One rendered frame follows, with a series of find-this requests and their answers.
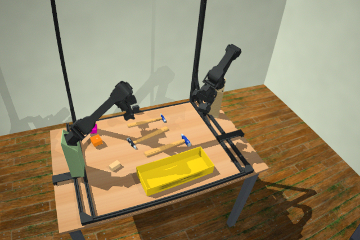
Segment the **tan wooden block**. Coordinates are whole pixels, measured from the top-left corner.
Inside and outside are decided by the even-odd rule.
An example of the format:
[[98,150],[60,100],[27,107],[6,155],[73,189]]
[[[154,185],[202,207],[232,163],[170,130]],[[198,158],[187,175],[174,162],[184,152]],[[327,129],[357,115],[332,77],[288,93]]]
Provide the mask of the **tan wooden block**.
[[116,160],[115,162],[113,162],[112,164],[109,165],[109,169],[111,171],[114,171],[119,167],[121,167],[121,166],[120,166],[120,162],[118,160]]

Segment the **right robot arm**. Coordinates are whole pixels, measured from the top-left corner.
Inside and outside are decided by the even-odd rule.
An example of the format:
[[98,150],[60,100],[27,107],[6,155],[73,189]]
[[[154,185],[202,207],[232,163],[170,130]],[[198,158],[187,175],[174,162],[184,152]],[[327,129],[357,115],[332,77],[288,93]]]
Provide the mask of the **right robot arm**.
[[[110,97],[91,115],[78,119],[70,128],[69,134],[64,134],[68,146],[77,146],[78,141],[82,141],[95,127],[96,121],[114,104],[120,105],[124,100],[128,107],[136,104],[137,100],[129,83],[120,81],[112,90]],[[77,132],[78,131],[78,132]],[[86,136],[84,136],[86,135]]]

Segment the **orange box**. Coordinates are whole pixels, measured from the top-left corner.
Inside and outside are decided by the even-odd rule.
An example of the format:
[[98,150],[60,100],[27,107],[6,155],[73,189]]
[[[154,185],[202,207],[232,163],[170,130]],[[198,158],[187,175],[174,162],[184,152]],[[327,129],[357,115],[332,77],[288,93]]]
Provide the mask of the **orange box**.
[[94,145],[94,147],[102,144],[102,139],[100,138],[99,135],[95,135],[94,137],[91,137],[90,139],[91,139],[91,142]]

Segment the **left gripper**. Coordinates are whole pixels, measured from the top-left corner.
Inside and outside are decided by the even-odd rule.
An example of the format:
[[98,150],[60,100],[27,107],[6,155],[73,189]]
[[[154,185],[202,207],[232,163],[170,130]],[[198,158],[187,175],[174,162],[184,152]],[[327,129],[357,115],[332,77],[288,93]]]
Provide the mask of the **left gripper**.
[[203,112],[203,115],[206,116],[210,112],[211,105],[214,102],[216,96],[217,96],[217,91],[215,90],[215,93],[214,92],[211,93],[209,97],[204,101],[205,104],[204,103],[199,104],[198,111]]

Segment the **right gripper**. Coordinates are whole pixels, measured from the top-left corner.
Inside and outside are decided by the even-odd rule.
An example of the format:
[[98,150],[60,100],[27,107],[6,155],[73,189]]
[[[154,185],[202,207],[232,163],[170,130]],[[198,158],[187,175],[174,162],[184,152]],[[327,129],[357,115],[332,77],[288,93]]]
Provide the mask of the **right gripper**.
[[126,113],[124,113],[124,120],[125,121],[128,121],[129,119],[135,119],[134,117],[134,113],[131,109],[131,107],[128,107],[127,104],[126,104],[126,101],[124,100],[120,105],[117,105],[118,108],[121,109],[121,111],[126,111]]

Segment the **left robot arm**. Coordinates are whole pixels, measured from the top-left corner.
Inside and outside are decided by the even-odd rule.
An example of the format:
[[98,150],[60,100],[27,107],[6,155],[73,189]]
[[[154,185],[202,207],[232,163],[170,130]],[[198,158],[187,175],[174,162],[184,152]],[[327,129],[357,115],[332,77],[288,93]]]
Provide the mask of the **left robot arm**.
[[[200,90],[195,90],[193,92],[192,98],[194,100],[200,99],[201,101],[204,101],[215,91],[215,89],[219,90],[224,87],[224,84],[226,83],[224,80],[225,73],[231,62],[239,57],[241,49],[234,44],[228,44],[225,51],[226,54],[223,56],[219,64],[208,71],[206,77],[202,81],[205,84],[200,88]],[[206,79],[207,77],[208,79]]]

